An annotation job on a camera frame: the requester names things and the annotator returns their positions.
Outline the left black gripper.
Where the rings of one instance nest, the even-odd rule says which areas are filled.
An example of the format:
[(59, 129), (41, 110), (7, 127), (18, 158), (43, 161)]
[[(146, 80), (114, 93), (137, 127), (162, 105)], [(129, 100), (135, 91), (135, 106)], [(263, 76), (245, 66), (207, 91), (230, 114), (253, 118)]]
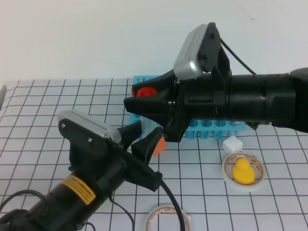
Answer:
[[(142, 134), (141, 122), (117, 130), (123, 148), (113, 141), (83, 145), (71, 143), (69, 169), (95, 192), (114, 191), (124, 181), (155, 192), (161, 186), (162, 174), (154, 172), (147, 165), (163, 137), (162, 128), (156, 127), (134, 144)], [(130, 145), (132, 154), (126, 151)]]

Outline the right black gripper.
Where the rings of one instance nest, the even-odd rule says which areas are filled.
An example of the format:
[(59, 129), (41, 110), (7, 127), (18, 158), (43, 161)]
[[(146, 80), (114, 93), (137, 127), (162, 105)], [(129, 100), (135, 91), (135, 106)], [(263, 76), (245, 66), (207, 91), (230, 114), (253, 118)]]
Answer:
[(175, 92), (177, 80), (174, 70), (160, 76), (134, 76), (132, 88), (137, 92), (144, 87), (155, 88), (157, 94), (129, 97), (124, 106), (130, 113), (151, 119), (163, 126), (166, 141), (179, 142), (192, 120), (230, 120), (231, 77), (198, 77), (181, 81)]

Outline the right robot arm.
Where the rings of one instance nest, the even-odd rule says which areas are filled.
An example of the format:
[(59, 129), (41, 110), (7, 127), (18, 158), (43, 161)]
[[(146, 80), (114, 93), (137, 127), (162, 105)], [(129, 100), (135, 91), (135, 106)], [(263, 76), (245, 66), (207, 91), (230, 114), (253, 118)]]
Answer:
[(128, 112), (157, 122), (167, 141), (179, 142), (194, 119), (243, 121), (256, 129), (271, 123), (308, 130), (308, 70), (232, 75), (213, 70), (190, 80), (173, 72), (132, 86)]

